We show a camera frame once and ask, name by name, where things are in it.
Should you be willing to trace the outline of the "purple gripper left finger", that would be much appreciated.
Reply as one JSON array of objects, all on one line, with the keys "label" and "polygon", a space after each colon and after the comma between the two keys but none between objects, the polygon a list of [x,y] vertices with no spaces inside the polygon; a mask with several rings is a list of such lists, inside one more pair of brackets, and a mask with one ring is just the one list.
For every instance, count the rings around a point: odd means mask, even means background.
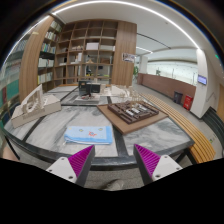
[{"label": "purple gripper left finger", "polygon": [[95,146],[91,145],[70,157],[60,157],[47,171],[83,187],[94,157]]}]

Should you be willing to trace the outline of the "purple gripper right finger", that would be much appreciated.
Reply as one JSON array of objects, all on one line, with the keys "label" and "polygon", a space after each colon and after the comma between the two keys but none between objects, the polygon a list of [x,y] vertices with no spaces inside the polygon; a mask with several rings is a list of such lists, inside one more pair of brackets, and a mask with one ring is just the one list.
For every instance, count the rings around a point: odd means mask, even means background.
[{"label": "purple gripper right finger", "polygon": [[182,169],[170,156],[160,156],[138,144],[134,145],[133,154],[145,185]]}]

